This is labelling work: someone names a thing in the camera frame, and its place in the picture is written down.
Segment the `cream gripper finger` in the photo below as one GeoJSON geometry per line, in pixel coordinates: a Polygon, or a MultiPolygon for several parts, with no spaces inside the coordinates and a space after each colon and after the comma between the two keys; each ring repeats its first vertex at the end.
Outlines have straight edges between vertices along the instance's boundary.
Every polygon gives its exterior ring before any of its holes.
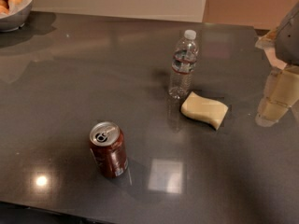
{"type": "Polygon", "coordinates": [[[283,70],[273,67],[264,86],[255,121],[271,127],[299,100],[299,66],[287,65],[283,70]]]}
{"type": "Polygon", "coordinates": [[[261,36],[255,43],[257,49],[262,49],[270,64],[278,69],[284,69],[286,64],[276,56],[275,41],[278,29],[270,30],[266,35],[261,36]]]}

